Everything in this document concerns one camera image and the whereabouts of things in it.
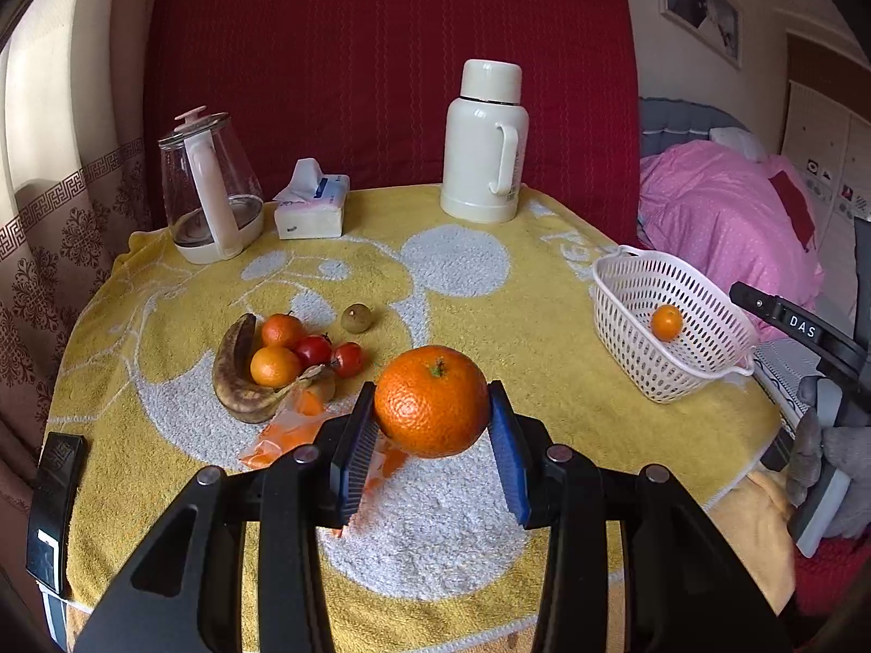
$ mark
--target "patterned curtain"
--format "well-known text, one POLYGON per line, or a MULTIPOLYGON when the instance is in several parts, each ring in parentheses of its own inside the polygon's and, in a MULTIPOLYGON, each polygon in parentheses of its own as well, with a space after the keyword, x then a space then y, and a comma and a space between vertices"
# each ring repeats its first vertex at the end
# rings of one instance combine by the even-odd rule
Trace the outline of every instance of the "patterned curtain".
MULTIPOLYGON (((34 0, 0 52, 0 521, 19 543, 73 325, 130 234, 151 228, 152 1, 34 0)), ((20 569, 23 553, 0 560, 20 569)))

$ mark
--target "gray headboard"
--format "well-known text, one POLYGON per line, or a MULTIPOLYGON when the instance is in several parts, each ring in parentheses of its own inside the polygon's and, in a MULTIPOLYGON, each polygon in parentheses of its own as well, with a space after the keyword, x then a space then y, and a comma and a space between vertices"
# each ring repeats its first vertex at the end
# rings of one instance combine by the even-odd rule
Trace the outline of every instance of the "gray headboard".
POLYGON ((657 155, 674 144, 707 140, 711 128, 746 127, 729 113, 698 102, 639 98, 641 156, 657 155))

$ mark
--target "red cloth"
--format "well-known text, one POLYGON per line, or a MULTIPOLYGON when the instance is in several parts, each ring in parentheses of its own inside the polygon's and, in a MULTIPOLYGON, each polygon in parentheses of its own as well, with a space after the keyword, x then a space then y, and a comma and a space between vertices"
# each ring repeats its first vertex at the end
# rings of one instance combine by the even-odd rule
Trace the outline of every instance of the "red cloth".
POLYGON ((795 550, 795 599, 806 617, 827 617, 871 557, 871 532, 859 540, 826 538, 813 557, 795 550))
POLYGON ((639 124, 627 0, 155 0, 145 72, 151 202, 173 117, 226 110, 264 193, 298 157, 356 189, 441 181, 463 62, 524 69, 524 182, 635 237, 639 124))
POLYGON ((789 220, 793 224, 795 237, 798 238, 801 247, 805 250, 810 246, 813 231, 816 230, 813 226, 813 218, 807 209, 807 201, 804 194, 795 188, 792 179, 789 178, 787 172, 779 171, 769 180, 777 195, 781 198, 783 208, 787 211, 789 220))

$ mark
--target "white plastic basket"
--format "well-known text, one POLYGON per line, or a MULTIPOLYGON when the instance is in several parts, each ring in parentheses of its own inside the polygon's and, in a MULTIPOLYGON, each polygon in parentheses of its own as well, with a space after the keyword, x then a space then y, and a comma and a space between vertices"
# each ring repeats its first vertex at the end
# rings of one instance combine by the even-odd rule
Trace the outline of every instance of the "white plastic basket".
POLYGON ((621 245, 593 263, 596 330, 635 385, 655 402, 672 402, 729 373, 750 376, 759 334, 739 307, 679 257, 621 245), (684 325, 662 343, 650 331, 661 305, 684 325))

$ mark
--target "table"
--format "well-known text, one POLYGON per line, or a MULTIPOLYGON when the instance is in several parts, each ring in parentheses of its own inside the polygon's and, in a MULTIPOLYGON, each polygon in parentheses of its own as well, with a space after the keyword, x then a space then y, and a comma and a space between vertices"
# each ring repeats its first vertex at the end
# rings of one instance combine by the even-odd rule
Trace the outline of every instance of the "table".
MULTIPOLYGON (((350 338, 337 320, 344 307, 375 309, 375 326, 357 339, 369 365, 341 383, 339 405, 402 350, 447 344, 501 379, 517 412, 600 466, 664 463, 707 508, 746 485, 778 429, 776 407, 749 379, 671 405, 635 388, 592 324, 591 263, 613 250, 608 238, 530 189, 517 218, 493 226, 448 217, 438 193, 355 191, 343 237, 281 241, 267 222, 240 256, 211 266, 184 261, 166 230, 134 234, 71 334, 51 406, 51 429, 84 434, 90 446, 69 541, 77 602, 96 604, 203 464, 241 467, 237 454, 260 427, 226 414, 211 370, 225 329, 245 311, 293 311, 335 341, 350 338)), ((344 537, 324 531, 319 541, 338 651, 511 650, 534 623, 547 535, 525 533, 508 513, 486 437, 456 457, 409 460, 344 537)), ((250 527, 245 650, 257 648, 256 545, 250 527)))

